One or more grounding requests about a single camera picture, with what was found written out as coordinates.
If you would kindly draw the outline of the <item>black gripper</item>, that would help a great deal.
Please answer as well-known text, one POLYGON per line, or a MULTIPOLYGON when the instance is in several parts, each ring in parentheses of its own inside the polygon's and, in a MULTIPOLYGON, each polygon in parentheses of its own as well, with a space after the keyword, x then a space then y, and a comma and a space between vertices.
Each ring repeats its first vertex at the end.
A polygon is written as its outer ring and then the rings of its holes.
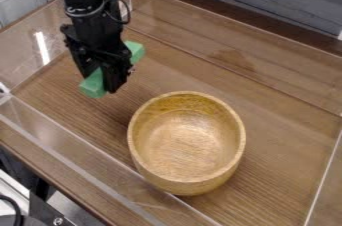
POLYGON ((60 30, 72 59, 84 78, 98 65, 102 72, 104 90, 114 93, 130 75, 130 52, 121 41, 122 19, 120 4, 122 0, 62 0, 64 13, 70 23, 60 30))

